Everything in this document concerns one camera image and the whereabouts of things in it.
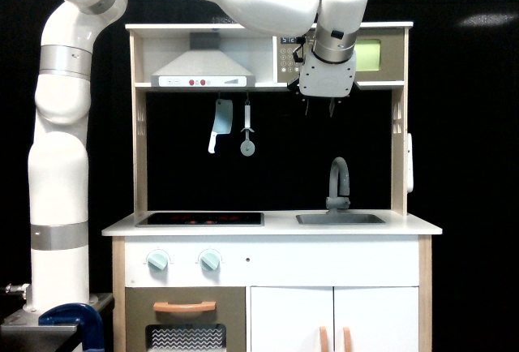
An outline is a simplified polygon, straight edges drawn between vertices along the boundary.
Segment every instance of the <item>oven handle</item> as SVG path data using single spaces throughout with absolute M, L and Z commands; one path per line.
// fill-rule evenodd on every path
M 165 313 L 196 313 L 200 311 L 213 311 L 217 309 L 216 302 L 188 303 L 183 305 L 170 305 L 167 302 L 155 302 L 154 311 Z

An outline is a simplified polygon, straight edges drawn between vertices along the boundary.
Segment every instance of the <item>toy cleaver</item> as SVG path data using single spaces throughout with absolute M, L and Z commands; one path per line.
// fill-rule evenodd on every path
M 233 125 L 233 102 L 230 99 L 217 99 L 216 106 L 211 139 L 209 140 L 209 153 L 214 153 L 217 135 L 228 135 Z

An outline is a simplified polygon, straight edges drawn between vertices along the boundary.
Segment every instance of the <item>white robotic arm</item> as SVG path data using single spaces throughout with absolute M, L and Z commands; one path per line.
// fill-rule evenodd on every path
M 209 0 L 243 26 L 304 36 L 303 94 L 343 97 L 354 80 L 354 42 L 367 0 Z M 34 144 L 28 158 L 33 308 L 88 301 L 88 111 L 93 43 L 127 0 L 65 0 L 41 40 Z
M 314 44 L 303 61 L 300 90 L 344 97 L 354 82 L 354 44 L 367 0 L 208 0 L 246 28 L 272 36 L 303 36 L 317 19 Z

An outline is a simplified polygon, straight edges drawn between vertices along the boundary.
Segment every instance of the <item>black backdrop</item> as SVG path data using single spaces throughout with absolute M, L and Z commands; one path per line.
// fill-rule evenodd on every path
M 98 38 L 92 63 L 91 291 L 111 289 L 110 240 L 101 230 L 132 212 L 127 23 L 212 23 L 197 0 L 129 0 Z M 30 281 L 26 160 L 41 31 L 61 0 L 0 0 L 0 285 Z M 462 23 L 474 15 L 487 22 Z M 433 239 L 435 351 L 517 348 L 514 210 L 517 181 L 519 0 L 370 0 L 365 21 L 410 20 L 410 120 L 415 190 L 409 211 L 444 229 Z M 148 98 L 151 208 L 322 208 L 331 160 L 352 171 L 355 208 L 388 208 L 388 94 L 353 92 L 336 108 L 293 94 L 251 94 L 257 153 L 234 131 L 205 152 L 214 95 Z

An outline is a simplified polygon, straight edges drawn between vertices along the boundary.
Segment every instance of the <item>green display screen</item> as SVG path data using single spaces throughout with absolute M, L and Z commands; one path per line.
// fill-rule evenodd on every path
M 357 40 L 357 72 L 380 69 L 380 40 Z

